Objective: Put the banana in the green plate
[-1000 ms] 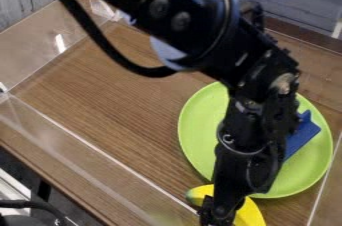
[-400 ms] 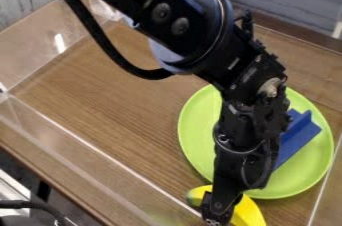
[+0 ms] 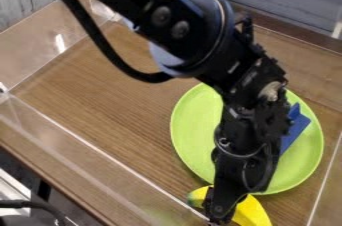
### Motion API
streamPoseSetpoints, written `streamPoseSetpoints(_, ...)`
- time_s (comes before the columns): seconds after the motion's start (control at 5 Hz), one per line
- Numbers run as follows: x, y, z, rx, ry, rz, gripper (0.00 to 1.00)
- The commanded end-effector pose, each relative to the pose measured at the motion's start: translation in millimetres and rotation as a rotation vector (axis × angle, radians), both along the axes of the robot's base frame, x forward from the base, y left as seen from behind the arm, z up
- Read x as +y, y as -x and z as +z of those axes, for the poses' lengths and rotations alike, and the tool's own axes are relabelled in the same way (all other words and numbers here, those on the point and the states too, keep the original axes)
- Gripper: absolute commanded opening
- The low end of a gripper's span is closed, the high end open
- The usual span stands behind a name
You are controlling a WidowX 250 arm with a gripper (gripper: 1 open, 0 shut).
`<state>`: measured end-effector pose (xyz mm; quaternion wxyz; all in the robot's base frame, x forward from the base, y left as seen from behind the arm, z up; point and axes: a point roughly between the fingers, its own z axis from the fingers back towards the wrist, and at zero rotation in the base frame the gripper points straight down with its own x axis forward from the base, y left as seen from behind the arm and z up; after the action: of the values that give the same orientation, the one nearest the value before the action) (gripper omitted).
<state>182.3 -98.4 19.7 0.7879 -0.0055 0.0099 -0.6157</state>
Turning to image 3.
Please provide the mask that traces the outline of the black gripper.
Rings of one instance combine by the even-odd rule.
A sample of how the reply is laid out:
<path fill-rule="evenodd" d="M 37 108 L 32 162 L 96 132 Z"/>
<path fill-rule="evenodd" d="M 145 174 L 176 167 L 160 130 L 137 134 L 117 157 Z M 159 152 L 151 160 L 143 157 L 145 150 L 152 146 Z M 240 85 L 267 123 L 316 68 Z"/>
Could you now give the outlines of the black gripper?
<path fill-rule="evenodd" d="M 214 187 L 202 202 L 210 224 L 228 224 L 247 194 L 267 190 L 291 125 L 288 112 L 284 89 L 275 101 L 262 96 L 251 108 L 223 103 L 214 133 Z"/>

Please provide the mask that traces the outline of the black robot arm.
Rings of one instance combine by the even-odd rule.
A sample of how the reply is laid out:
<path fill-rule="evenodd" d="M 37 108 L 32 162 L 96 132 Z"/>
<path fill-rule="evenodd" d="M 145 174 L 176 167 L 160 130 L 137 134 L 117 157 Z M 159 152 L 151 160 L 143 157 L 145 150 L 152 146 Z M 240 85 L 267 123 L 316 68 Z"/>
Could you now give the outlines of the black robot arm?
<path fill-rule="evenodd" d="M 266 191 L 291 120 L 286 72 L 254 41 L 252 19 L 226 0 L 99 0 L 157 48 L 155 73 L 119 57 L 79 0 L 63 0 L 111 63 L 147 83 L 192 77 L 223 102 L 214 132 L 214 185 L 203 207 L 214 226 L 227 224 L 248 194 Z"/>

